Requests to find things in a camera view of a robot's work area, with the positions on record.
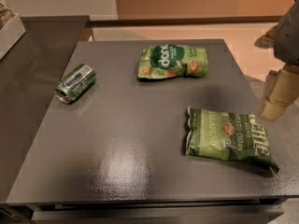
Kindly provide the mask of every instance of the floor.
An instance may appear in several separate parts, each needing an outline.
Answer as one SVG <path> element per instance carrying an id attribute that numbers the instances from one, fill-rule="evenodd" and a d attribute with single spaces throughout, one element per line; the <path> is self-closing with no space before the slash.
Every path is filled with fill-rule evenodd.
<path id="1" fill-rule="evenodd" d="M 263 96 L 263 86 L 269 70 L 278 71 L 284 63 L 274 57 L 273 50 L 254 46 L 255 41 L 271 29 L 275 23 L 239 23 L 188 26 L 156 27 L 112 27 L 93 28 L 82 33 L 84 41 L 118 40 L 161 40 L 161 39 L 207 39 L 223 38 L 233 53 L 242 72 L 259 100 Z M 299 145 L 297 130 L 299 127 L 299 100 L 289 106 L 286 113 L 276 121 L 279 128 L 288 130 L 281 133 L 286 147 Z M 299 162 L 299 153 L 290 153 L 290 157 Z M 299 223 L 299 199 L 291 199 L 282 204 L 285 214 L 270 224 Z"/>

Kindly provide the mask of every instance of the snack bag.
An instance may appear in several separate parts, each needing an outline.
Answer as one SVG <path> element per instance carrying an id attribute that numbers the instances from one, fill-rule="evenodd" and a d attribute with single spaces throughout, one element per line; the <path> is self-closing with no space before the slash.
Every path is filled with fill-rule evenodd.
<path id="1" fill-rule="evenodd" d="M 206 49 L 164 45 L 144 49 L 138 77 L 164 79 L 170 77 L 204 77 L 207 71 Z"/>
<path id="2" fill-rule="evenodd" d="M 188 113 L 187 155 L 255 162 L 278 172 L 270 156 L 267 130 L 255 122 L 254 115 L 192 108 Z"/>

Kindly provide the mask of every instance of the aluminum can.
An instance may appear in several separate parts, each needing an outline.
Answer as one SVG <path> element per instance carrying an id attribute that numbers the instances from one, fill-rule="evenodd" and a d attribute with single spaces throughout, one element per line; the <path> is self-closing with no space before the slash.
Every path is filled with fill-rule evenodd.
<path id="1" fill-rule="evenodd" d="M 89 65 L 83 63 L 58 82 L 55 94 L 60 101 L 70 104 L 75 102 L 95 81 L 94 71 Z"/>

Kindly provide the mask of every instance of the table surface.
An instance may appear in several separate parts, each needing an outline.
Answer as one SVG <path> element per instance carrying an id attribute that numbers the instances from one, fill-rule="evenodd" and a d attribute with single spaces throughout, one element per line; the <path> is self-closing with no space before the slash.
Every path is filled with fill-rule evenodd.
<path id="1" fill-rule="evenodd" d="M 86 20 L 25 19 L 26 33 L 0 61 L 0 204 L 6 202 Z"/>
<path id="2" fill-rule="evenodd" d="M 53 97 L 7 203 L 192 202 L 299 196 L 298 167 L 266 122 L 280 171 L 185 155 L 188 106 L 254 113 L 257 99 L 223 40 L 205 47 L 204 78 L 136 78 L 142 49 L 168 41 L 79 42 L 64 74 L 89 64 L 77 102 Z"/>

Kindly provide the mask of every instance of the wall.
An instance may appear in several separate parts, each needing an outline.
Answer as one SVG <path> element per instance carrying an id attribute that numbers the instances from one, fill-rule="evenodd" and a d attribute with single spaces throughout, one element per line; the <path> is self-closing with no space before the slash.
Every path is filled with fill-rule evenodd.
<path id="1" fill-rule="evenodd" d="M 293 0 L 8 0 L 22 16 L 150 19 L 283 15 Z"/>
<path id="2" fill-rule="evenodd" d="M 115 0 L 8 0 L 22 16 L 92 15 L 99 20 L 117 19 Z"/>

